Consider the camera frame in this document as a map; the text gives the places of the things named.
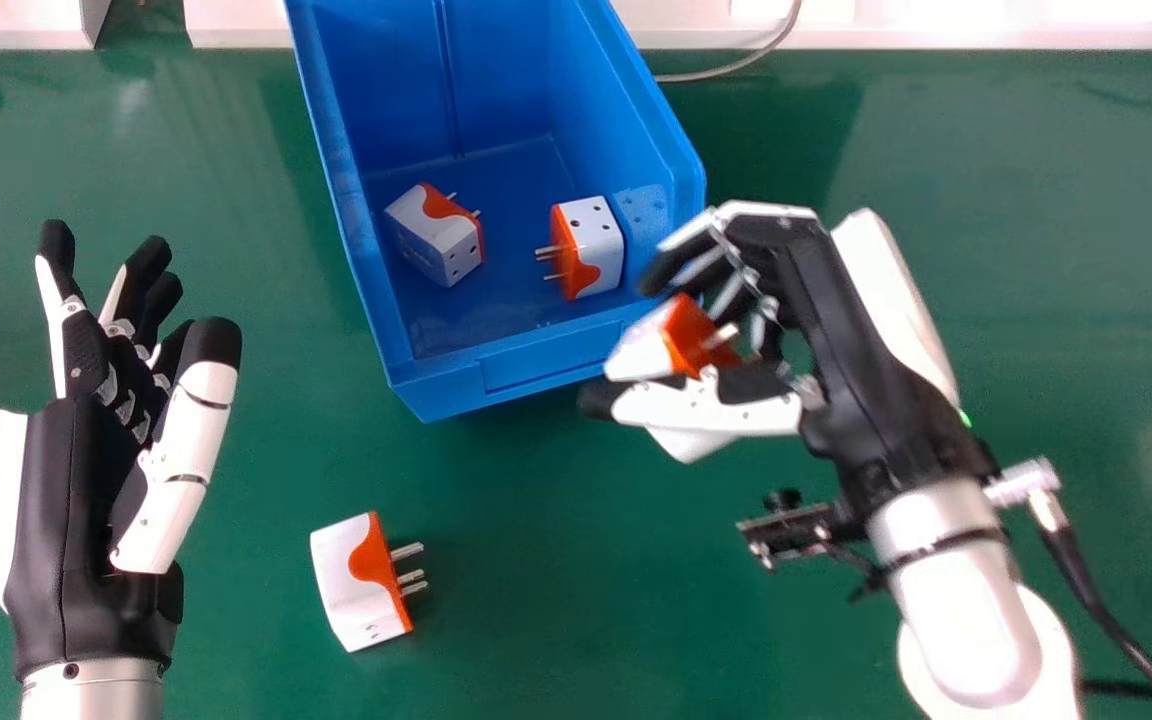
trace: robot's right hand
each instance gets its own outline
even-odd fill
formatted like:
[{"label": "robot's right hand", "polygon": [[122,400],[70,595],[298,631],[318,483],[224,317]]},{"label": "robot's right hand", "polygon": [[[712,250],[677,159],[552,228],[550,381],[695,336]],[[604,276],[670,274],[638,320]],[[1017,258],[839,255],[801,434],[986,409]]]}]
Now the robot's right hand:
[{"label": "robot's right hand", "polygon": [[172,252],[147,238],[99,316],[73,278],[74,236],[41,228],[35,257],[56,400],[0,410],[0,607],[15,676],[79,675],[84,661],[170,664],[182,620],[174,562],[211,479],[238,378],[236,324],[184,323]]}]

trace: green tabletop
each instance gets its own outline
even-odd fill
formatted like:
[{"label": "green tabletop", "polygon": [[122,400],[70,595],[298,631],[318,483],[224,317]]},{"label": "green tabletop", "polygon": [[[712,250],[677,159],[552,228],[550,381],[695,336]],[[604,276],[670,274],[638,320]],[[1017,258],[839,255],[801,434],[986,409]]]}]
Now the green tabletop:
[{"label": "green tabletop", "polygon": [[[682,467],[579,418],[573,388],[417,423],[385,387],[291,53],[196,53],[177,14],[115,3],[99,53],[0,54],[0,406],[50,394],[31,271],[47,217],[77,233],[90,295],[161,233],[179,314],[247,334],[180,556],[169,717],[916,717],[890,601],[847,606],[856,578],[826,561],[768,577],[732,528],[767,488],[833,497],[796,442]],[[884,214],[975,426],[1003,462],[1056,462],[1102,589],[1152,650],[1152,54],[791,53],[667,96],[714,200]],[[426,543],[433,586],[416,632],[347,655],[308,535],[370,509]],[[1084,670],[1130,676],[1030,521],[1011,531]],[[10,653],[0,614],[0,717]]]}]

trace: robotic arm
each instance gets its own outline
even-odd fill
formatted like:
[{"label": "robotic arm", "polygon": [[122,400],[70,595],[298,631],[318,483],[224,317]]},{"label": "robotic arm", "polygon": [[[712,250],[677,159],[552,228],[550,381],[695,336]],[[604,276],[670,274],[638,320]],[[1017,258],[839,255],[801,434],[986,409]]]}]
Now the robotic arm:
[{"label": "robotic arm", "polygon": [[[805,509],[773,497],[771,515],[737,525],[756,559],[771,570],[826,555],[858,566],[866,589],[888,589],[904,616],[901,673],[932,717],[1076,717],[1068,634],[1020,584],[996,515],[1029,502],[1071,588],[1112,623],[1059,478],[1046,461],[1000,470],[970,432],[886,223],[862,210],[828,233],[808,209],[727,202],[658,251],[639,288],[672,297],[628,329],[607,379],[582,389],[582,410],[647,429],[684,462],[741,437],[799,434],[835,465],[840,497]],[[689,296],[702,293],[714,300],[698,318]],[[755,354],[742,361],[727,341],[745,316]],[[782,362],[788,329],[806,340],[809,374]],[[847,547],[864,539],[876,560]],[[1149,655],[1112,624],[1152,680]]]},{"label": "robotic arm", "polygon": [[184,323],[172,252],[151,237],[99,318],[73,279],[74,236],[41,228],[35,257],[56,400],[0,410],[0,607],[26,720],[145,719],[182,620],[174,559],[214,469],[238,379],[229,320]]}]

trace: blue plastic bin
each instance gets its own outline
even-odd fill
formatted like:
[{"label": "blue plastic bin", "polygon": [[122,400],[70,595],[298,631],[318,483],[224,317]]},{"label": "blue plastic bin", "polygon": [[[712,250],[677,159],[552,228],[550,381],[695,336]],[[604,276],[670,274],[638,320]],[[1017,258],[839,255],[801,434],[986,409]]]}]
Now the blue plastic bin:
[{"label": "blue plastic bin", "polygon": [[[605,0],[288,0],[340,236],[389,385],[422,420],[599,372],[652,302],[634,279],[700,211],[700,160]],[[417,182],[480,210],[452,288],[399,256],[385,206]],[[532,250],[550,206],[607,196],[615,291],[563,301]]]}]

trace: white cable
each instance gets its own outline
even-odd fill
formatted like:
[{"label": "white cable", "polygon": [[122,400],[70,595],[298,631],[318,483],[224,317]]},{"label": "white cable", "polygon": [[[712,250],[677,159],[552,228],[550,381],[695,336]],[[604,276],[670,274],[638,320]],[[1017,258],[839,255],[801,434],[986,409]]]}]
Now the white cable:
[{"label": "white cable", "polygon": [[790,32],[794,31],[794,26],[799,23],[801,9],[803,9],[803,0],[795,0],[794,8],[790,9],[790,17],[785,20],[785,26],[781,26],[781,32],[778,32],[776,37],[773,37],[772,41],[768,41],[767,45],[764,45],[759,50],[753,51],[753,53],[750,53],[740,60],[736,60],[735,63],[719,65],[717,68],[696,70],[695,73],[664,74],[664,76],[655,76],[655,81],[659,83],[698,82],[722,77],[726,76],[726,74],[732,74],[736,70],[748,68],[750,65],[756,63],[756,61],[771,55],[772,50],[776,50],[776,47],[781,45],[781,41],[785,41],[785,38],[790,36]]}]

